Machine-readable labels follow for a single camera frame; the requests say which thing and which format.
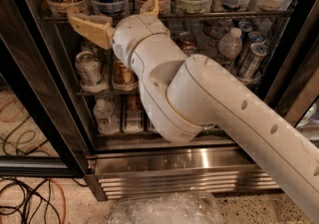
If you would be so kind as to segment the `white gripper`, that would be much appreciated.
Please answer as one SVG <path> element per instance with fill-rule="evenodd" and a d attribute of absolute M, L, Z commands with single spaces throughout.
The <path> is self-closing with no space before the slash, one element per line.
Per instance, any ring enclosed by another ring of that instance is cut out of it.
<path fill-rule="evenodd" d="M 69 13 L 68 20 L 75 32 L 98 47 L 110 50 L 113 45 L 114 54 L 129 68 L 132 54 L 141 41 L 156 34 L 170 35 L 158 18 L 159 12 L 159 0 L 148 0 L 140 8 L 141 14 L 122 19 L 116 29 L 113 19 L 105 15 Z"/>

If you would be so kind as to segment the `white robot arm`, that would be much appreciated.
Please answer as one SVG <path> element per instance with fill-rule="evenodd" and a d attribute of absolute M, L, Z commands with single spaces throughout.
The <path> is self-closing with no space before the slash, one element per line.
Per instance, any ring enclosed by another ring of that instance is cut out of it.
<path fill-rule="evenodd" d="M 137 75 L 142 104 L 162 137 L 186 143 L 205 125 L 218 125 L 319 222 L 319 148 L 228 70 L 207 56 L 187 56 L 154 12 L 119 23 L 82 13 L 68 19 Z"/>

